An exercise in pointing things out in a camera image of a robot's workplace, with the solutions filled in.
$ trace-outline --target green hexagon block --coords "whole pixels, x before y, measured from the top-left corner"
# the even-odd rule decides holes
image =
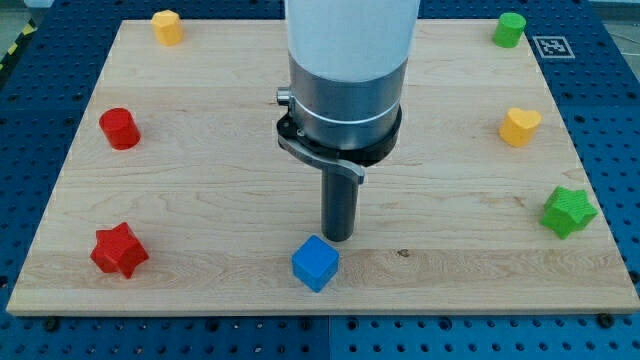
[[[597,214],[586,191],[558,186],[544,204],[544,217],[540,223],[566,239],[573,231],[583,230]]]

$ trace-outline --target blue pegboard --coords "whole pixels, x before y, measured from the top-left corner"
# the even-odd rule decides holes
[[[57,0],[0,92],[0,303],[9,294],[122,19],[280,19],[278,0]],[[429,0],[424,18],[516,11],[618,247],[640,272],[640,85],[583,0]],[[574,59],[543,58],[562,36]],[[0,359],[611,358],[640,356],[640,316],[17,319]]]

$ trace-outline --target white cylinder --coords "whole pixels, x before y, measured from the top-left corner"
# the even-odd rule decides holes
[[[420,0],[285,0],[289,52],[313,75],[369,81],[409,55]]]

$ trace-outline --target blue block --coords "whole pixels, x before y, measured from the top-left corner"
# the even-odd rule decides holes
[[[291,257],[293,275],[311,290],[320,292],[338,272],[339,257],[336,249],[312,235]]]

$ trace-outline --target yellow heart block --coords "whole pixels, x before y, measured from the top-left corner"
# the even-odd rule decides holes
[[[511,108],[504,117],[498,132],[507,144],[515,147],[527,145],[538,130],[542,115],[535,111]]]
[[[184,32],[180,23],[180,15],[171,10],[157,12],[151,18],[153,32],[158,42],[165,46],[171,46],[182,41]]]

